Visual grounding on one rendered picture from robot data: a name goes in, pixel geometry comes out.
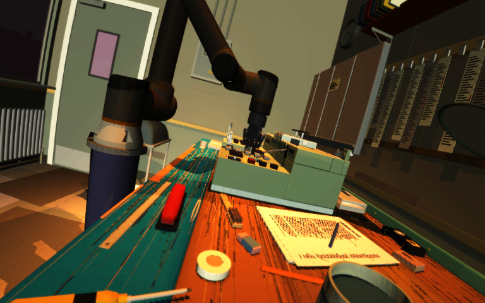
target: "white radiator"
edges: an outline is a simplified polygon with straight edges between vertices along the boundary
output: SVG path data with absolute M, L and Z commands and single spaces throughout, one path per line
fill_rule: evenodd
M 0 109 L 0 163 L 39 155 L 44 109 Z

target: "roll of tape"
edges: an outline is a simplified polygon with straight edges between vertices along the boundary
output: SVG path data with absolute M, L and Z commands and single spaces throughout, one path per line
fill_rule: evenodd
M 197 257 L 197 273 L 209 281 L 222 281 L 229 275 L 231 260 L 219 251 L 203 251 Z

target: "tiled floor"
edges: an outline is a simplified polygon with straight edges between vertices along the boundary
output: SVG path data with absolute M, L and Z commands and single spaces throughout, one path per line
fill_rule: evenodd
M 0 170 L 0 298 L 84 231 L 88 178 L 45 162 Z

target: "blue pen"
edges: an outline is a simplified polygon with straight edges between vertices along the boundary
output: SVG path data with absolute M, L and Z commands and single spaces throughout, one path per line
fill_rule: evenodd
M 333 242 L 335 241 L 335 236 L 337 235 L 339 225 L 340 223 L 337 223 L 335 229 L 333 230 L 332 238 L 330 239 L 330 243 L 328 244 L 328 247 L 330 248 L 332 248 Z

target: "door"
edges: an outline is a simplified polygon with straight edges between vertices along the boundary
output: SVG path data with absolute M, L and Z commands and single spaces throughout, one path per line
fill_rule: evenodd
M 109 75 L 143 77 L 146 50 L 153 38 L 149 25 L 157 16 L 110 2 L 105 2 L 104 9 L 71 5 L 77 7 L 59 97 L 54 164 L 88 172 L 90 149 L 86 140 L 101 122 Z

